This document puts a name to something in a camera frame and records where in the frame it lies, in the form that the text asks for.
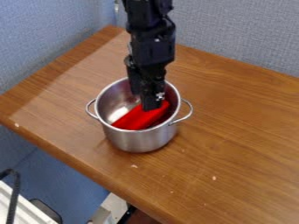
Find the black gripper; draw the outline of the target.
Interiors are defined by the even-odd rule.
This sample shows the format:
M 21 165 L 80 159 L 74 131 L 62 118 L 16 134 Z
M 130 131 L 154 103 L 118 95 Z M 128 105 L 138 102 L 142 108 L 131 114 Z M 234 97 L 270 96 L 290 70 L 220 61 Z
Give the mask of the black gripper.
M 131 39 L 126 70 L 134 95 L 140 94 L 143 111 L 159 109 L 164 100 L 166 67 L 175 59 L 175 26 L 127 27 Z

